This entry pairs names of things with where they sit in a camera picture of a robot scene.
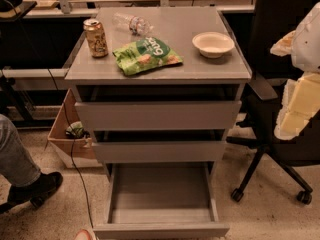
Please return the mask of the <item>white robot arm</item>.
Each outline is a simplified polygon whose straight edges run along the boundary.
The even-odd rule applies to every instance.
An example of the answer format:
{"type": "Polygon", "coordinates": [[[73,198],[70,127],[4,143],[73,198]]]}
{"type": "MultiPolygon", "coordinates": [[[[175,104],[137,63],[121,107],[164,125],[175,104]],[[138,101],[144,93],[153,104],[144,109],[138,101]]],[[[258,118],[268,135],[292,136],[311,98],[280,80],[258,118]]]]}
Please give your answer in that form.
{"type": "Polygon", "coordinates": [[[297,80],[287,80],[274,128],[278,139],[291,140],[320,110],[320,3],[294,31],[277,41],[270,53],[290,55],[292,65],[303,72],[297,80]]]}

